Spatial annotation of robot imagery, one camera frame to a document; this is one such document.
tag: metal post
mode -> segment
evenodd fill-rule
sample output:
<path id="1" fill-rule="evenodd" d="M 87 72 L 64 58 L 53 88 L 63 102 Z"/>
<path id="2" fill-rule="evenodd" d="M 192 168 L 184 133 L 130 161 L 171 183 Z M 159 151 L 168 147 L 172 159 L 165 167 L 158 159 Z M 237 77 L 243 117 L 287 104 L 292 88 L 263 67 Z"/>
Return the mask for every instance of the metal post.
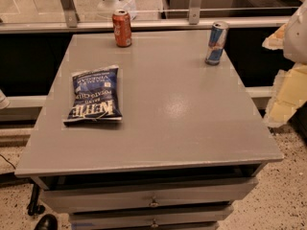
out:
<path id="1" fill-rule="evenodd" d="M 77 27 L 79 17 L 75 8 L 74 0 L 60 0 L 65 13 L 67 27 Z"/>
<path id="2" fill-rule="evenodd" d="M 189 23 L 196 25 L 200 22 L 201 0 L 190 0 L 189 5 Z"/>

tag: white object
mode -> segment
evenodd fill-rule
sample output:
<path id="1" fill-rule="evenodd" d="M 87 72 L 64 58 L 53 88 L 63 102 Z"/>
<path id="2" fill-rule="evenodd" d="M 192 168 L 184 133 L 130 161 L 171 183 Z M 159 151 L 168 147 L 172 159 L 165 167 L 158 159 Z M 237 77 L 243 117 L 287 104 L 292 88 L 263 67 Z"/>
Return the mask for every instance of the white object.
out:
<path id="1" fill-rule="evenodd" d="M 285 29 L 284 57 L 296 63 L 307 63 L 307 1 L 289 20 Z"/>
<path id="2" fill-rule="evenodd" d="M 130 19 L 136 16 L 135 0 L 102 0 L 97 6 L 97 17 L 103 20 L 112 20 L 117 10 L 124 10 L 130 14 Z"/>
<path id="3" fill-rule="evenodd" d="M 0 89 L 0 109 L 6 108 L 10 104 L 9 99 L 3 94 L 2 90 Z"/>

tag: table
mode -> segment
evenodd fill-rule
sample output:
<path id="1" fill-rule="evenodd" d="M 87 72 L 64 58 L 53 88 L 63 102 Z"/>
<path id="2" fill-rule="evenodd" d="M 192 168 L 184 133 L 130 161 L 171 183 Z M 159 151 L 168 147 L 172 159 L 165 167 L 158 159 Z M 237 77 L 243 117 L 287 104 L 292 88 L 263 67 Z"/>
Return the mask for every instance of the table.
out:
<path id="1" fill-rule="evenodd" d="M 75 34 L 15 174 L 76 229 L 216 229 L 283 154 L 210 31 Z M 117 64 L 123 120 L 65 126 L 71 73 Z"/>

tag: bag of chips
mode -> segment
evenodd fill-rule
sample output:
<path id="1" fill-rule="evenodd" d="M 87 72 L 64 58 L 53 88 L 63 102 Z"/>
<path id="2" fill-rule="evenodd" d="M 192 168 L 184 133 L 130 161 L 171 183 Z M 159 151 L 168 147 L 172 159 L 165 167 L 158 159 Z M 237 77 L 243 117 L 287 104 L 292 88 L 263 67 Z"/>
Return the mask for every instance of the bag of chips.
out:
<path id="1" fill-rule="evenodd" d="M 117 65 L 74 73 L 74 105 L 64 120 L 66 126 L 77 122 L 121 120 L 117 99 Z"/>

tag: terrazzo floor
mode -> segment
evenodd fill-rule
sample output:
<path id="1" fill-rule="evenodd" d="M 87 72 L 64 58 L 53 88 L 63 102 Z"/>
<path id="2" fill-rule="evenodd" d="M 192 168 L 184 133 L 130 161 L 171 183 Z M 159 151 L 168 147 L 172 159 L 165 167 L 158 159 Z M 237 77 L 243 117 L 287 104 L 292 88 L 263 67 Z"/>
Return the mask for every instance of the terrazzo floor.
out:
<path id="1" fill-rule="evenodd" d="M 291 125 L 275 128 L 273 132 L 277 145 L 285 155 L 284 160 L 269 164 L 257 175 L 259 184 L 243 200 L 233 203 L 234 212 L 220 222 L 219 230 L 307 229 L 306 143 Z M 0 129 L 0 141 L 3 137 Z M 0 153 L 17 165 L 24 147 L 13 147 L 12 143 L 9 147 L 3 147 L 5 145 L 1 144 Z M 13 168 L 0 158 L 0 173 L 7 172 L 13 172 Z M 0 188 L 0 229 L 35 229 L 42 216 L 33 218 L 27 214 L 31 189 L 30 184 Z M 58 215 L 47 205 L 45 207 L 44 214 L 57 216 L 61 226 L 59 229 L 71 229 L 67 215 Z"/>

